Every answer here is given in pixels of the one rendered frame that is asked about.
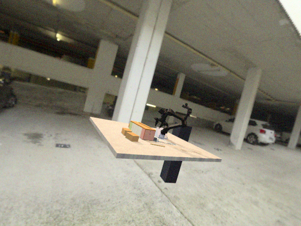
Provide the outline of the orange rectangular block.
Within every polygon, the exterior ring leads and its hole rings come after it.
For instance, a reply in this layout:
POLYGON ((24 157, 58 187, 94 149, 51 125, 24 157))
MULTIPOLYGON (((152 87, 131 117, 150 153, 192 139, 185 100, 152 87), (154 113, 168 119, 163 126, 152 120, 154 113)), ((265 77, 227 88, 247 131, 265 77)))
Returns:
POLYGON ((126 137, 131 142, 138 142, 139 136, 132 132, 127 132, 126 137))
POLYGON ((126 133, 127 132, 132 132, 130 129, 127 129, 127 128, 122 128, 122 131, 121 131, 121 133, 124 135, 124 136, 126 136, 126 133))

